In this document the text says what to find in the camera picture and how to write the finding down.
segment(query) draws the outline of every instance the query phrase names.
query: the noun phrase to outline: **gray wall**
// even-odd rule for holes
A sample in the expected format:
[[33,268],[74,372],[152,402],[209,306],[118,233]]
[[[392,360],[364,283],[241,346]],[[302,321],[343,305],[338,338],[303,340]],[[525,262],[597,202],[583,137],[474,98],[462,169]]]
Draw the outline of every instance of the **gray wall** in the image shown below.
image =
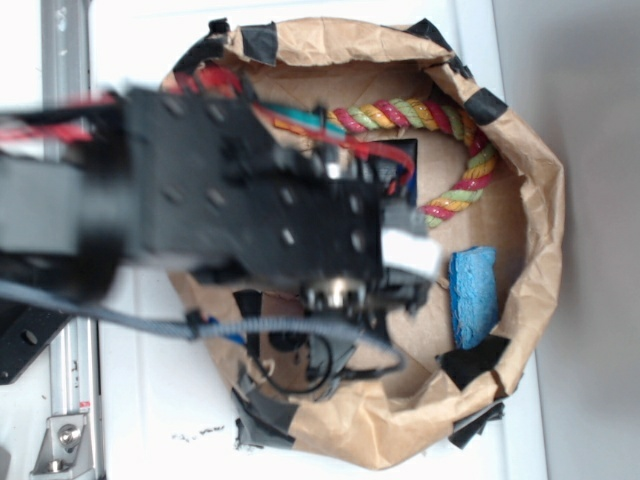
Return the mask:
[[507,102],[567,168],[538,349],[550,478],[640,478],[640,2],[494,0]]

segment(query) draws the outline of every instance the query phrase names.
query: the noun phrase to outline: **crumpled brown paper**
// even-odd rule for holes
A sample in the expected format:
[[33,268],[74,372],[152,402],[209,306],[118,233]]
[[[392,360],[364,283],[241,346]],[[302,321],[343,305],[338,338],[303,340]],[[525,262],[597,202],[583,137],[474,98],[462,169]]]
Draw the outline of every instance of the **crumpled brown paper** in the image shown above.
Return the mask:
[[[217,60],[245,72],[265,101],[304,109],[349,107],[381,98],[424,99],[435,85],[462,105],[480,89],[446,63],[452,52],[392,28],[314,18],[280,23],[277,32],[275,68],[244,55],[241,28],[229,34],[225,56]],[[171,82],[170,75],[165,85]],[[416,318],[404,312],[389,318],[391,337],[407,354],[408,368],[381,381],[343,382],[328,401],[291,399],[299,403],[289,429],[294,448],[367,468],[390,467],[451,434],[454,422],[489,405],[502,387],[507,394],[515,390],[557,303],[564,176],[555,155],[510,109],[483,130],[504,161],[482,199],[431,235],[445,248],[445,264],[452,252],[473,245],[497,248],[502,316],[493,333],[511,343],[494,375],[482,374],[460,391],[435,361],[454,348],[443,268],[442,282],[433,285]],[[442,134],[395,130],[363,135],[366,140],[389,138],[419,141],[420,203],[447,190],[464,170],[464,148]],[[173,280],[186,304],[221,320],[240,318],[232,290],[203,287],[185,275]],[[265,298],[271,312],[295,309],[290,300],[279,305]],[[239,366],[250,368],[246,354],[224,340],[208,344],[231,387]]]

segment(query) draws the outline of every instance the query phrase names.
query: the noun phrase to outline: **rope toy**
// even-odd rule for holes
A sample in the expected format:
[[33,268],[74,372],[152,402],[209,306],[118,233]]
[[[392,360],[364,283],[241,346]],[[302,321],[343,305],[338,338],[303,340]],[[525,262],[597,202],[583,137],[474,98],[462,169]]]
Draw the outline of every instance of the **rope toy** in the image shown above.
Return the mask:
[[462,179],[450,190],[420,207],[431,228],[478,201],[491,182],[492,172],[498,162],[498,151],[469,114],[450,105],[416,98],[394,98],[348,109],[337,108],[328,113],[327,119],[349,133],[426,128],[432,132],[440,130],[465,144],[470,158]]

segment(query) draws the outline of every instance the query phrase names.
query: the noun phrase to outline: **sponge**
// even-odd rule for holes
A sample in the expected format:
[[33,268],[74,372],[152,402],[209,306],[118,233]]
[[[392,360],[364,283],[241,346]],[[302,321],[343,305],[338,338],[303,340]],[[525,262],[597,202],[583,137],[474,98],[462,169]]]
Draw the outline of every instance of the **sponge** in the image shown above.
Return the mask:
[[458,348],[476,347],[498,323],[495,262],[493,247],[473,247],[451,256],[449,292],[453,337]]

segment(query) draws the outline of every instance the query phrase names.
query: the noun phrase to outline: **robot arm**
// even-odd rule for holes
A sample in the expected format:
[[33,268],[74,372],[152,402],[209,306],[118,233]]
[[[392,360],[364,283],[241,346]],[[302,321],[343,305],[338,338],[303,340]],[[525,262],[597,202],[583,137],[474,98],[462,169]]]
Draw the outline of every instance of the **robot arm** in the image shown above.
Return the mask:
[[341,167],[328,135],[310,157],[279,145],[259,112],[242,97],[132,90],[13,115],[69,145],[57,163],[0,155],[0,276],[86,304],[118,265],[154,265],[289,291],[307,317],[362,328],[424,304],[440,250],[401,190],[360,160]]

